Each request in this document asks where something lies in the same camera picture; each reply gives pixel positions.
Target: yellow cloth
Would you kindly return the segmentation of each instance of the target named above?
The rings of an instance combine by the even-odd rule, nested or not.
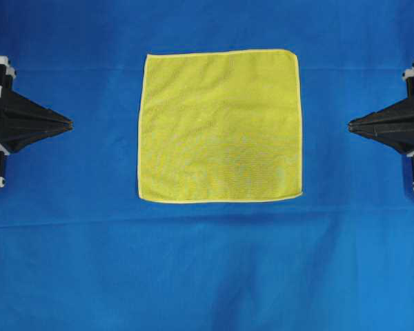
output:
[[[297,57],[287,50],[148,55],[138,187],[164,203],[302,193]]]

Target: square cloth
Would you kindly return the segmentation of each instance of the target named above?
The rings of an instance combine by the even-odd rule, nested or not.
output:
[[[138,187],[164,203],[302,193],[297,57],[287,50],[148,55]]]

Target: table surface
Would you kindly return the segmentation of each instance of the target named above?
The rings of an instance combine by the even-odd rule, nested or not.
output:
[[[299,58],[304,195],[139,199],[146,54],[251,48]],[[347,130],[406,96],[414,1],[1,0],[0,54],[75,123],[9,158],[0,330],[414,330],[408,160]]]

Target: blue fabric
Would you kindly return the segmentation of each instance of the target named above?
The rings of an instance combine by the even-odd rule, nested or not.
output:
[[[146,53],[247,48],[299,57],[304,196],[141,201]],[[407,160],[346,127],[405,97],[414,1],[0,0],[0,54],[75,122],[9,159],[0,330],[414,330]]]

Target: blue background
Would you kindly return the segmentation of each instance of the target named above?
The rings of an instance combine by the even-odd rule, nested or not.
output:
[[[299,57],[304,195],[137,195],[146,53]],[[8,162],[0,330],[414,330],[407,160],[347,123],[406,96],[414,1],[0,0],[17,92],[75,128]]]

